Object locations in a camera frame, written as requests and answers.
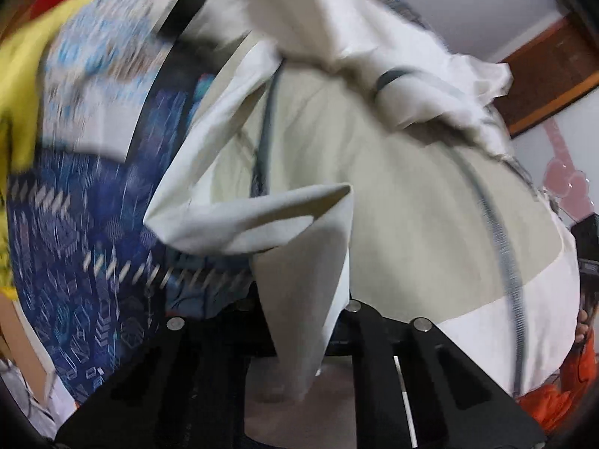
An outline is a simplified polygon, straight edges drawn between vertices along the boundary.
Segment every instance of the beige fabric panel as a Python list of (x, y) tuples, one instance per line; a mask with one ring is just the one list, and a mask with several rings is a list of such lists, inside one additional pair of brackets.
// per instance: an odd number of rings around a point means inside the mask
[[(266, 94), (219, 156), (218, 201), (249, 194)], [(460, 144), (443, 125), (387, 131), (341, 77), (287, 64), (271, 133), (271, 192), (343, 182), (355, 188), (352, 295), (386, 317), (440, 323), (504, 295), (480, 205), (445, 143), (472, 164), (492, 197), (524, 282), (561, 249), (546, 209), (505, 165)]]

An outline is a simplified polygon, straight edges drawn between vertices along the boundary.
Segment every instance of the yellow fabric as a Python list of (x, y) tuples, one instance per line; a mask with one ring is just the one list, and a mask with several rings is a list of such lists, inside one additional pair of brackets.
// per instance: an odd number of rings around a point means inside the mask
[(65, 0), (0, 45), (0, 292), (17, 300), (8, 257), (5, 208), (8, 174), (26, 171), (34, 158), (40, 96), (37, 73), (48, 42), (92, 0)]

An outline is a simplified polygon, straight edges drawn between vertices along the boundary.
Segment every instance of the orange clothing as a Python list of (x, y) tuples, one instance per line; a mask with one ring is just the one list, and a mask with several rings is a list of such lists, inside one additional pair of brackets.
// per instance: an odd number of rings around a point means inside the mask
[(543, 385), (522, 396), (517, 402), (549, 434), (571, 411), (576, 410), (586, 389), (597, 377), (594, 349), (595, 333), (591, 329), (582, 351), (572, 349), (559, 368), (561, 386)]

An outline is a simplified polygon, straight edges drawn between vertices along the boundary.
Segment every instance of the pink wall decal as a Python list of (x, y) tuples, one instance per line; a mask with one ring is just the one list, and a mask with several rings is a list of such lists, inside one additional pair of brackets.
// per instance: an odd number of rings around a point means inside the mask
[(549, 118), (543, 128), (553, 148), (553, 159), (547, 163), (543, 185), (559, 198), (562, 208), (574, 221), (592, 214), (594, 204), (589, 199), (589, 180), (574, 167), (570, 151), (555, 119)]

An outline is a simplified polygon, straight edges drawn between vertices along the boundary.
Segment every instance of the blue patterned fabric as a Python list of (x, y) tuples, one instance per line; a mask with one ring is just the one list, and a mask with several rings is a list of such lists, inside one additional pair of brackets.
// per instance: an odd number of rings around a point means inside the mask
[[(171, 49), (151, 33), (151, 1), (95, 0), (64, 25), (45, 62), (41, 146), (32, 170), (9, 183), (19, 299), (78, 402), (156, 332), (165, 311), (212, 317), (252, 283), (246, 258), (184, 255), (143, 226), (181, 123), (185, 133), (213, 79), (199, 79), (187, 110), (182, 91), (147, 98)], [(419, 21), (402, 1), (382, 1)], [(114, 121), (135, 131), (126, 160), (81, 143)]]

